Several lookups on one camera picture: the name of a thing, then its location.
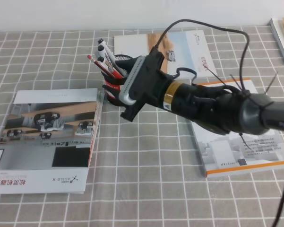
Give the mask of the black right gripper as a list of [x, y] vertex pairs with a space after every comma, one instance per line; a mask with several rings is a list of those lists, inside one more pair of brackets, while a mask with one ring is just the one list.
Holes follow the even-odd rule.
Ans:
[[[122, 76], [127, 76], [132, 70], [139, 74], [139, 69], [135, 67], [135, 63], [139, 57], [127, 60], [115, 61], [118, 71]], [[125, 111], [120, 116], [127, 120], [133, 121], [139, 111], [145, 104], [163, 109], [164, 95], [167, 88], [173, 82], [172, 76], [161, 71], [161, 65], [164, 61], [164, 56], [161, 52], [153, 52], [146, 56], [146, 90], [142, 95], [142, 98], [138, 100], [134, 105], [126, 105]], [[122, 104], [119, 100], [119, 91], [111, 86], [104, 84], [102, 88], [106, 92], [107, 100], [111, 104]]]

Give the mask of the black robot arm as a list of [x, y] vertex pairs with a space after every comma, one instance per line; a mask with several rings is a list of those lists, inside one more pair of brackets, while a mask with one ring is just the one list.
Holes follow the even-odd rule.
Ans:
[[104, 89], [125, 107], [123, 119], [133, 121], [148, 104], [220, 135], [284, 131], [284, 101], [276, 102], [266, 94], [226, 84], [207, 87], [181, 83], [161, 71], [163, 59], [156, 53], [117, 62], [129, 75], [123, 79], [108, 78]]

